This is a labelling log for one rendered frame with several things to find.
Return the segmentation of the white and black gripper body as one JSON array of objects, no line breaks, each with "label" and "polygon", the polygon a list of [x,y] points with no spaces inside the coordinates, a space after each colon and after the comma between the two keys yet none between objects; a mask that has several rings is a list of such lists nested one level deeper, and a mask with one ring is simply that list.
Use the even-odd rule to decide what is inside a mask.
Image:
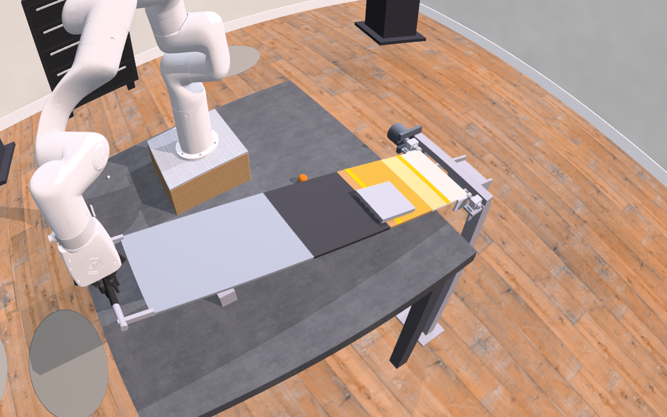
[{"label": "white and black gripper body", "polygon": [[59,254],[79,287],[87,287],[121,267],[113,240],[103,225],[95,217],[93,219],[94,234],[83,247],[69,250],[58,245]]}]

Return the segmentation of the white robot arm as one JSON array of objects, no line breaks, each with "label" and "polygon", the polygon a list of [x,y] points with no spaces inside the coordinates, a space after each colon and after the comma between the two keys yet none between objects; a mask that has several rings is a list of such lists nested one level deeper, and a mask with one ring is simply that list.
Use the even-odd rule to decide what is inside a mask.
[{"label": "white robot arm", "polygon": [[109,144],[101,134],[64,130],[82,98],[118,73],[139,8],[145,8],[156,43],[165,53],[160,72],[177,127],[178,157],[203,159],[219,144],[202,85],[223,79],[229,71],[228,44],[218,14],[187,13],[183,0],[66,0],[64,29],[81,34],[81,39],[71,69],[42,109],[35,136],[38,169],[30,178],[30,195],[52,229],[48,239],[65,249],[83,247],[94,234],[96,216],[82,193],[108,163]]}]

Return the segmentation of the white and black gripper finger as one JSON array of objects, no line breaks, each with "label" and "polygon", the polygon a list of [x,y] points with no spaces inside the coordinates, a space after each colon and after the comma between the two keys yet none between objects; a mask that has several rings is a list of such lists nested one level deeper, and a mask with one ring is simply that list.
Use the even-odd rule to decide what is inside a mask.
[{"label": "white and black gripper finger", "polygon": [[90,285],[95,286],[95,288],[99,288],[101,293],[102,294],[104,293],[104,295],[106,295],[108,297],[108,293],[106,292],[106,289],[104,288],[104,283],[103,283],[102,279],[96,281],[95,283],[91,283]]},{"label": "white and black gripper finger", "polygon": [[[117,249],[116,247],[115,247],[115,249],[117,250],[117,253],[119,254],[119,258],[121,259],[121,263],[124,263],[124,261],[126,261],[126,258],[125,258],[125,256],[124,256],[124,254],[121,253],[121,251],[119,251],[119,249]],[[118,271],[118,270],[117,270],[117,271]],[[109,278],[109,282],[110,282],[111,285],[113,286],[113,288],[114,288],[114,290],[116,291],[116,293],[117,293],[117,292],[119,293],[120,291],[119,291],[118,286],[120,285],[120,283],[119,283],[118,278],[116,277],[116,272],[117,272],[117,271],[115,271],[115,272],[109,274],[108,278]]]}]

